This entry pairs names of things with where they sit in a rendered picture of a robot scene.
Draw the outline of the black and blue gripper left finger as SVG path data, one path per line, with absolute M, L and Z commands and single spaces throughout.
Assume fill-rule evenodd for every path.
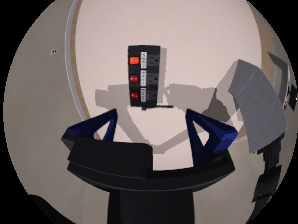
M 82 121 L 67 128 L 65 133 L 74 134 L 80 137 L 94 139 L 94 133 L 106 123 L 109 123 L 106 134 L 102 140 L 113 141 L 116 130 L 118 114 L 116 108 L 101 115 Z

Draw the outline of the black power strip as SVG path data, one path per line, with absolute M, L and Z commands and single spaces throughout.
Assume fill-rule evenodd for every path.
M 151 108 L 173 108 L 157 105 L 160 47 L 158 45 L 128 46 L 128 77 L 130 106 Z

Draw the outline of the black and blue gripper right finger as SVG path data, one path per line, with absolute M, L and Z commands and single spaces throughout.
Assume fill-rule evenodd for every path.
M 186 110 L 185 119 L 190 140 L 193 167 L 203 165 L 214 152 L 228 149 L 238 135 L 235 127 L 202 115 L 189 108 Z M 209 139 L 204 146 L 192 120 L 209 133 Z

